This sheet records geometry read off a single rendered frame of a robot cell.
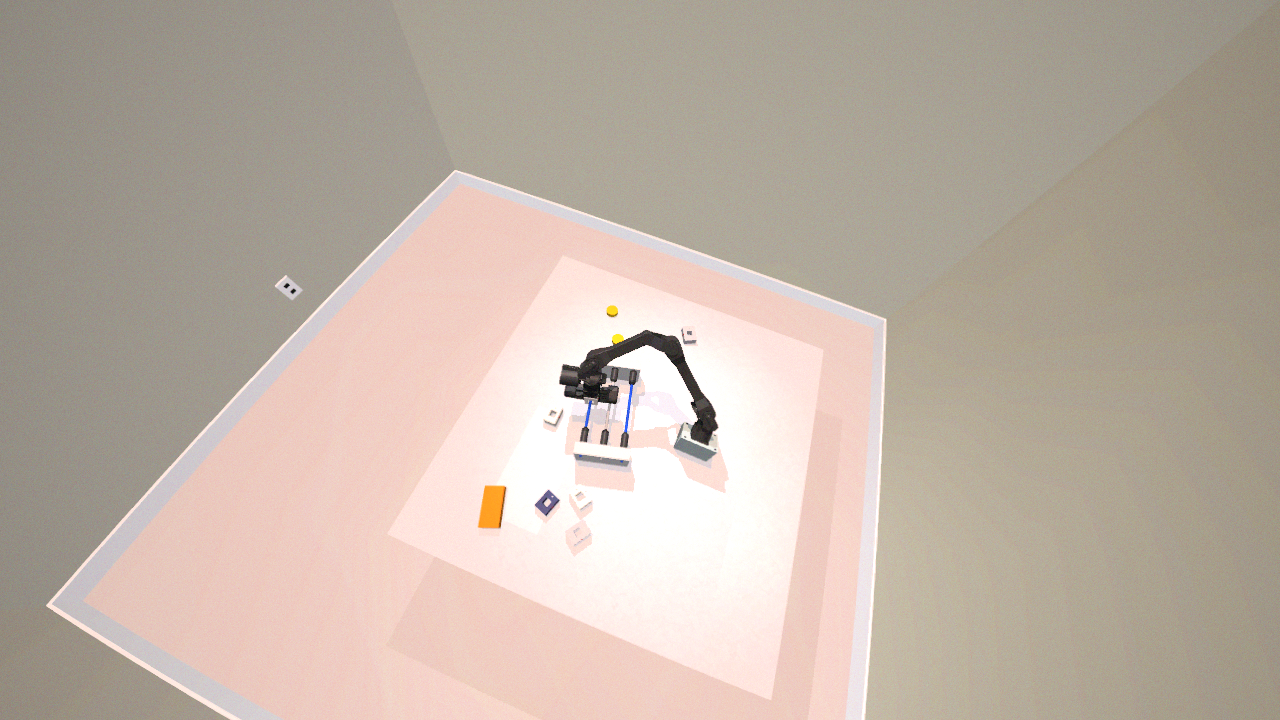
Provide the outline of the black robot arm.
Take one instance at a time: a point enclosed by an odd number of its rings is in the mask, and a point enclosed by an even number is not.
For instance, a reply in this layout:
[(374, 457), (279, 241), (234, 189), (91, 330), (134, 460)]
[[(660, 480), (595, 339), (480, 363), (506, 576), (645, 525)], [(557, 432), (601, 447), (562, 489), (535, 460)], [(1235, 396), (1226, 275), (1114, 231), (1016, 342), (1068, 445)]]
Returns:
[(694, 423), (690, 432), (691, 439), (709, 446), (713, 432), (719, 429), (716, 421), (716, 410), (707, 396), (701, 393), (701, 389), (699, 388), (698, 382), (685, 360), (684, 348), (680, 345), (678, 338), (673, 334), (666, 336), (652, 331), (643, 331), (641, 333), (634, 334), (628, 340), (623, 340), (609, 347), (593, 348), (588, 352), (586, 359), (580, 364), (580, 366), (571, 366), (567, 364), (562, 365), (559, 386), (577, 387), (582, 380), (585, 389), (596, 391), (602, 384), (605, 384), (607, 374), (602, 373), (603, 366), (609, 364), (616, 357), (632, 352), (636, 348), (641, 348), (645, 345), (664, 352), (666, 356), (669, 357), (669, 361), (678, 369), (684, 383), (687, 386), (689, 392), (692, 396), (694, 401), (690, 404), (692, 406), (692, 411), (698, 416), (698, 421)]

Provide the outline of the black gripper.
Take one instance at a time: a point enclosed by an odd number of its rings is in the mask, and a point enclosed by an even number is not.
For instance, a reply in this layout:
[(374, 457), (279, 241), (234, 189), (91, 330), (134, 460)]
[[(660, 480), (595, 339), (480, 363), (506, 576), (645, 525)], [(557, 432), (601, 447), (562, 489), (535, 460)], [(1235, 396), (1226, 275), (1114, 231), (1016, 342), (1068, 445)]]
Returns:
[(564, 386), (564, 397), (580, 400), (584, 400), (584, 397), (598, 398), (598, 402), (600, 404), (617, 404), (618, 392), (618, 386), (604, 386), (602, 388), (599, 387), (596, 391), (588, 391), (582, 384), (579, 384), (577, 387)]

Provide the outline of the orange rectangular block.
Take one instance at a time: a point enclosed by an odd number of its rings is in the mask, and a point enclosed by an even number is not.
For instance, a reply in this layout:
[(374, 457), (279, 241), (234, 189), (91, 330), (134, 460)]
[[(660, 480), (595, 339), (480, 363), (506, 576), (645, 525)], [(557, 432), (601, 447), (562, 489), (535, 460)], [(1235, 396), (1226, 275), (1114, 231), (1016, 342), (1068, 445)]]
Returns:
[(480, 528), (500, 527), (506, 503), (504, 486), (485, 486), (480, 510)]

